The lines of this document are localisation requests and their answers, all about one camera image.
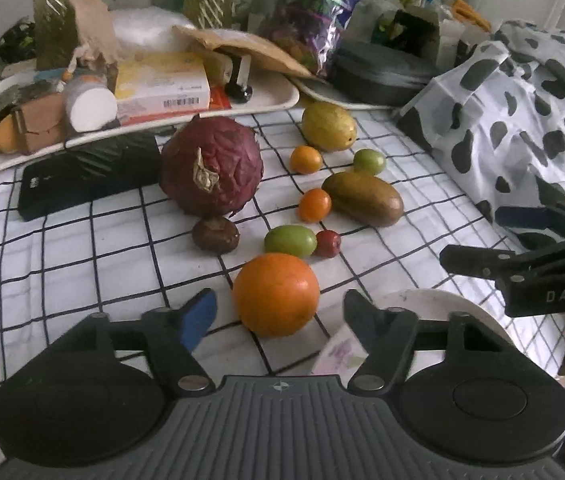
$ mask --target white cylinder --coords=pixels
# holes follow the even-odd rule
[[[79,134],[99,130],[118,113],[116,97],[97,76],[76,76],[63,94],[67,117]]]

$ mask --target metal screw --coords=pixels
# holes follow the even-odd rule
[[[361,375],[354,379],[354,386],[364,392],[375,392],[384,385],[385,381],[375,375]]]
[[[200,375],[187,375],[178,381],[178,386],[186,392],[200,392],[209,386],[209,380]]]

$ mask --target cow print fabric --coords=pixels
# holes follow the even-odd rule
[[[405,106],[399,127],[490,221],[500,206],[564,202],[565,32],[504,23]]]

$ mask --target green tomato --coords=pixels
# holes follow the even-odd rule
[[[302,225],[281,225],[264,238],[266,253],[285,253],[298,258],[309,258],[317,245],[316,235]]]
[[[387,166],[387,159],[382,153],[368,148],[358,150],[354,155],[354,170],[364,171],[377,175],[382,172]]]

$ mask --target barcode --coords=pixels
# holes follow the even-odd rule
[[[200,103],[200,97],[186,97],[184,99],[166,99],[164,102],[164,107],[171,108],[172,106],[197,105],[199,103]]]

